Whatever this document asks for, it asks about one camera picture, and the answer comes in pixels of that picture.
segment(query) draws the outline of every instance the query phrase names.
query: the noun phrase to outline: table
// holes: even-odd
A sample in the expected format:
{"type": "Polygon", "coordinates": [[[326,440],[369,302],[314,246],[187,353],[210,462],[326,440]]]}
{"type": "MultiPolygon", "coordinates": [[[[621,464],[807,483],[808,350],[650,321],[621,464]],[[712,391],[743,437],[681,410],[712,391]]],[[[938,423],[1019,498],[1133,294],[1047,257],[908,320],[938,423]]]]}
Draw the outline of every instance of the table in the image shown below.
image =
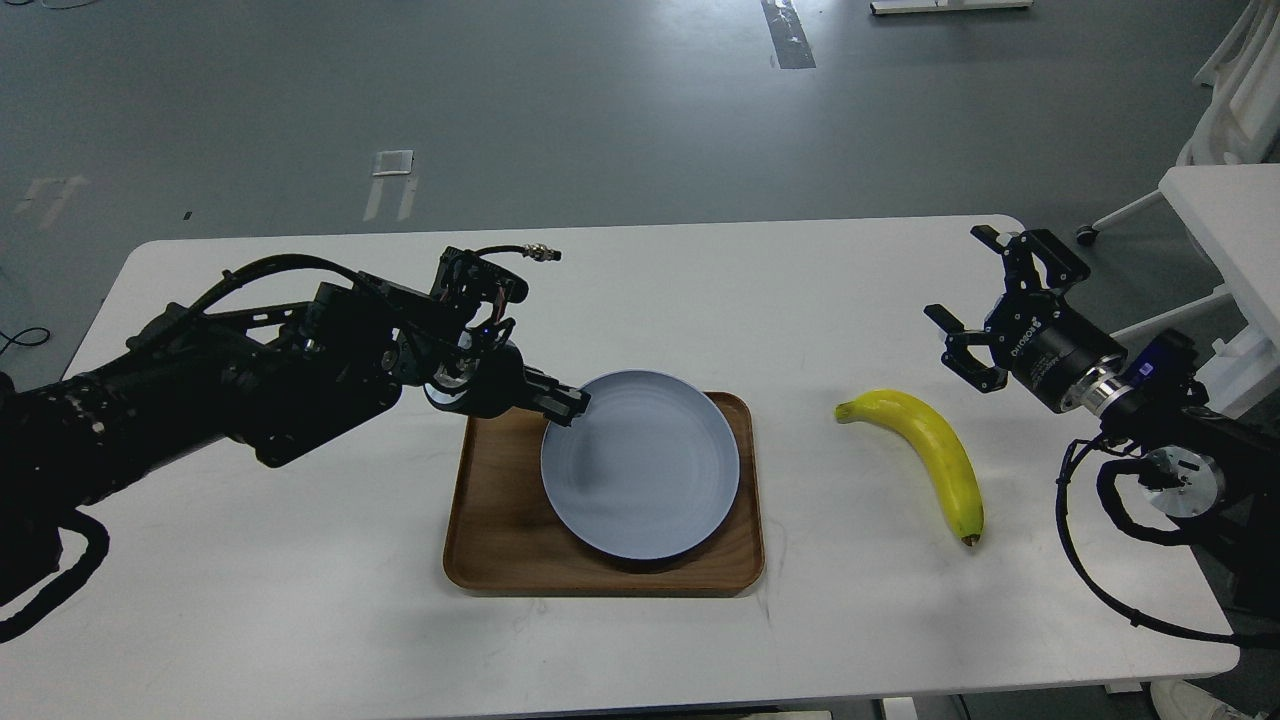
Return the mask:
{"type": "Polygon", "coordinates": [[[1248,320],[1198,374],[1210,406],[1238,418],[1280,388],[1280,165],[1172,168],[1160,191],[1248,320]]]}
{"type": "MultiPolygon", "coordinates": [[[[730,391],[754,414],[767,569],[741,597],[490,598],[442,548],[463,419],[408,392],[279,470],[230,441],[88,511],[113,533],[88,585],[0,646],[13,717],[443,717],[919,696],[1225,671],[1235,648],[1130,628],[1053,530],[1066,442],[1092,436],[1011,387],[980,396],[923,315],[978,323],[1002,284],[973,224],[1005,217],[154,242],[129,256],[70,372],[113,357],[219,270],[306,251],[425,288],[445,245],[547,242],[508,261],[526,361],[570,383],[635,366],[730,391]],[[948,416],[987,507],[950,536],[922,464],[832,407],[890,386],[948,416]]],[[[307,299],[320,273],[227,307],[307,299]]],[[[1092,477],[1097,462],[1082,468],[1092,477]]],[[[1228,630],[1185,548],[1114,530],[1088,482],[1073,527],[1094,577],[1170,620],[1228,630]]],[[[1144,503],[1134,507],[1152,523],[1144,503]]]]}

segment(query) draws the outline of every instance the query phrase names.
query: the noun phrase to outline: yellow banana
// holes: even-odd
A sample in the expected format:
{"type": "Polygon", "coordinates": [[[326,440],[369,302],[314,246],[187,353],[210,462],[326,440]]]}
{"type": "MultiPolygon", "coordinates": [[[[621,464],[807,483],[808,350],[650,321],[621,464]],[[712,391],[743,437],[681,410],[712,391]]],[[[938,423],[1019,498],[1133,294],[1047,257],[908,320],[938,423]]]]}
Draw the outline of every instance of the yellow banana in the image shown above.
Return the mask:
{"type": "Polygon", "coordinates": [[[982,537],[982,492],[955,430],[937,410],[896,389],[873,389],[836,406],[837,423],[867,421],[906,438],[924,460],[942,514],[960,542],[982,537]]]}

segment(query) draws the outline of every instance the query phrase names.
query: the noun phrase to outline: gray floor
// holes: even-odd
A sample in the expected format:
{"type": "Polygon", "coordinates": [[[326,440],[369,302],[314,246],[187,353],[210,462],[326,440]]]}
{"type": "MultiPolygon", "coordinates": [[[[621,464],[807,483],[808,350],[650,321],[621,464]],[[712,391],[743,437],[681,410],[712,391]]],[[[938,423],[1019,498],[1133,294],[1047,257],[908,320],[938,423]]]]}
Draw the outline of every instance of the gray floor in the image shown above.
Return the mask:
{"type": "MultiPolygon", "coordinates": [[[[753,0],[0,6],[0,329],[54,331],[0,370],[59,378],[128,252],[161,238],[952,213],[1069,236],[1155,187],[1244,6],[795,3],[813,69],[777,68],[753,0]],[[371,156],[399,147],[417,151],[412,215],[388,196],[366,222],[371,156]],[[69,184],[13,211],[33,179],[74,177],[58,213],[69,184]]],[[[1106,329],[1220,282],[1166,208],[1083,255],[1073,299],[1106,329]]],[[[1275,655],[1204,684],[1270,708],[1275,655]]],[[[979,719],[1148,716],[1094,688],[969,700],[979,719]]]]}

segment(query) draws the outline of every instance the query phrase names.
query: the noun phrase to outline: robotic arm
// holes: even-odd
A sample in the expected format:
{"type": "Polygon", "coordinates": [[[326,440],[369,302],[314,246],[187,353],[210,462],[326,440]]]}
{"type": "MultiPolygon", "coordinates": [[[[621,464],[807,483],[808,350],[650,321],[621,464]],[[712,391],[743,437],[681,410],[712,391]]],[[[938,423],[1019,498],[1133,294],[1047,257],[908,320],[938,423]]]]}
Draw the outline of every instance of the robotic arm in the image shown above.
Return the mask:
{"type": "MultiPolygon", "coordinates": [[[[93,372],[22,393],[0,383],[0,605],[58,570],[59,528],[105,544],[101,525],[77,507],[223,437],[278,468],[389,410],[403,386],[422,386],[449,413],[524,407],[570,424],[590,398],[524,364],[504,314],[529,286],[484,258],[494,252],[559,260],[541,245],[449,247],[421,293],[319,258],[276,255],[225,273],[191,307],[169,305],[125,355],[93,372]],[[205,313],[250,282],[303,268],[338,273],[351,287],[321,283],[308,302],[205,313]],[[485,305],[488,315],[468,325],[485,305]],[[247,334],[271,325],[279,333],[270,342],[247,334]]],[[[87,579],[79,574],[69,592],[87,579]]],[[[51,592],[69,594],[60,579],[51,592]]]]}
{"type": "MultiPolygon", "coordinates": [[[[1280,441],[1204,407],[1208,396],[1194,378],[1196,350],[1180,333],[1166,331],[1125,366],[1124,347],[1068,306],[1066,291],[1085,279],[1089,268],[1052,233],[997,233],[986,225],[972,233],[1001,256],[1005,293],[982,329],[965,329],[941,305],[924,309],[946,333],[943,365],[980,392],[1005,387],[1012,373],[1053,413],[1083,406],[1097,415],[1102,433],[1091,448],[1116,454],[1114,448],[1128,442],[1137,451],[1103,464],[1098,474],[1102,506],[1116,527],[1147,542],[1203,547],[1234,573],[1236,605],[1280,616],[1280,441]],[[974,357],[974,347],[987,347],[993,364],[974,357]],[[1137,524],[1116,491],[1124,475],[1137,477],[1151,503],[1178,529],[1137,524]],[[1226,511],[1247,498],[1248,520],[1229,519],[1226,511]]],[[[1065,486],[1076,464],[1079,459],[1064,461],[1059,479],[1065,547],[1065,486]]],[[[1098,592],[1074,548],[1068,547],[1068,555],[1098,592]]],[[[1135,624],[1148,619],[1123,611],[1135,624]]]]}

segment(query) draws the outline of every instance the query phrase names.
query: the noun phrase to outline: brown wooden tray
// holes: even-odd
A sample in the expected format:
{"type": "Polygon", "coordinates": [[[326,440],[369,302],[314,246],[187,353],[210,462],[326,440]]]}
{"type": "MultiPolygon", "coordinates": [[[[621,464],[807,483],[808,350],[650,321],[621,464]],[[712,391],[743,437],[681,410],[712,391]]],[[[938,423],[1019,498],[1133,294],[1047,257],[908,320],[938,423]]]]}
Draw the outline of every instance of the brown wooden tray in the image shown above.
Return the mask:
{"type": "Polygon", "coordinates": [[[731,597],[764,571],[751,414],[739,397],[707,393],[721,409],[740,462],[737,496],[719,528],[664,560],[622,560],[586,544],[561,523],[543,491],[547,420],[509,410],[467,421],[444,573],[485,594],[731,597]]]}

